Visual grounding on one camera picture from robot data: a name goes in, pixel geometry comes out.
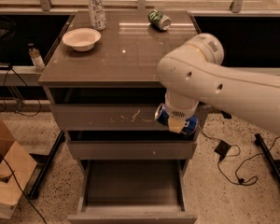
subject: white bowl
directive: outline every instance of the white bowl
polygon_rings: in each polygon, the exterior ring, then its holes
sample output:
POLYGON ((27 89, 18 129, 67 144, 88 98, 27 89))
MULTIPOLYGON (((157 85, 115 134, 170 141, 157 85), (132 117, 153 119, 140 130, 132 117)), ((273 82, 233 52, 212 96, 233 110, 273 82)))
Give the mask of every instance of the white bowl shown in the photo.
POLYGON ((92 49, 100 38, 101 34, 94 29, 78 28, 64 34, 63 42, 76 51, 86 51, 92 49))

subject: black metal leg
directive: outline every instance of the black metal leg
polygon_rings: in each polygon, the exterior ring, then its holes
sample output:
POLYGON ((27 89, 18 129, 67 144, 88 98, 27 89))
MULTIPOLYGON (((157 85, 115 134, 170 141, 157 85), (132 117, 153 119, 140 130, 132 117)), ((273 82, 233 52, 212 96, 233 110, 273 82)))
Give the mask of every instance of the black metal leg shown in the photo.
POLYGON ((279 185, 280 185, 280 160, 276 161, 273 159, 272 154, 270 153, 270 150, 267 148, 266 144, 264 143, 262 137, 259 133, 255 134, 256 137, 256 144, 261 147, 268 163, 270 164, 273 174, 275 175, 279 185))
POLYGON ((54 156, 60 146, 60 143, 62 143, 63 141, 65 140, 65 137, 64 137, 64 133, 63 132, 60 132, 56 141, 55 141, 55 144, 53 145, 52 149, 50 150, 48 156, 47 156, 47 159, 46 159, 46 162, 44 163, 33 187, 31 188, 30 192, 28 193, 27 197, 31 200, 33 199, 36 199, 38 197, 38 194, 39 194, 39 187, 43 181, 43 179, 45 178, 46 176, 46 173, 54 159, 54 156))

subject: clear water bottle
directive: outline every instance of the clear water bottle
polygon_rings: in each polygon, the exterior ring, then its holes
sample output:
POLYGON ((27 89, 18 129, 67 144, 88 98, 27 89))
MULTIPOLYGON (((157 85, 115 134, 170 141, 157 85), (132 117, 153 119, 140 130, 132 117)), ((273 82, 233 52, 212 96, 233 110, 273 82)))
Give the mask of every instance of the clear water bottle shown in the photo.
POLYGON ((42 72, 45 69, 45 63, 40 55, 40 51, 33 43, 28 44, 29 55, 35 66, 36 72, 42 72))
POLYGON ((106 28, 105 9, 103 0, 88 0, 91 18, 91 28, 103 30, 106 28))

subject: floor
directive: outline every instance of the floor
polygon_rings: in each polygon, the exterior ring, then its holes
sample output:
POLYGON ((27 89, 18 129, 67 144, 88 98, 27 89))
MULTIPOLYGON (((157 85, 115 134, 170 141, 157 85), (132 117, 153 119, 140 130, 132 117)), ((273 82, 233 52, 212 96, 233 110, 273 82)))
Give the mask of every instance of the floor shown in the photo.
MULTIPOLYGON (((0 119, 10 129, 16 140, 28 151, 48 154, 50 147, 60 132, 48 103, 42 102, 42 111, 35 116, 37 105, 27 104, 23 115, 12 112, 10 105, 6 112, 0 113, 0 119)), ((238 118, 224 119, 216 111, 211 112, 204 125, 203 132, 241 149, 241 154, 227 157, 220 163, 224 174, 236 182, 235 170, 241 162, 260 148, 254 144, 254 134, 260 133, 270 145, 275 136, 238 118)), ((218 154, 214 152, 218 141, 208 139, 202 133, 198 137, 198 146, 185 173, 187 206, 198 217, 196 224, 242 224, 242 223, 280 223, 280 188, 263 156, 257 156, 245 163, 238 174, 245 180, 256 175, 256 184, 244 187, 231 184, 218 170, 218 154)), ((236 154, 232 147, 228 155, 236 154)), ((280 159, 280 139, 272 149, 272 154, 280 159)), ((69 223, 68 215, 77 212, 77 203, 83 175, 72 159, 65 143, 62 143, 50 166, 38 199, 32 200, 47 223, 69 223)), ((0 219, 0 224, 44 223, 30 204, 22 197, 11 219, 0 219)))

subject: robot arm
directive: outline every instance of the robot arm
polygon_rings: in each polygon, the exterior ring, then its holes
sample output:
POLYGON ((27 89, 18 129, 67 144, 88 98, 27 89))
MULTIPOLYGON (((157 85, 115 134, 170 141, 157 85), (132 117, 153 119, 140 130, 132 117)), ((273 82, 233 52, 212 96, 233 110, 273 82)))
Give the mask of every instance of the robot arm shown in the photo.
POLYGON ((223 57, 214 36, 199 34, 161 59, 170 131, 179 133, 203 102, 280 135, 280 76, 223 67, 223 57))

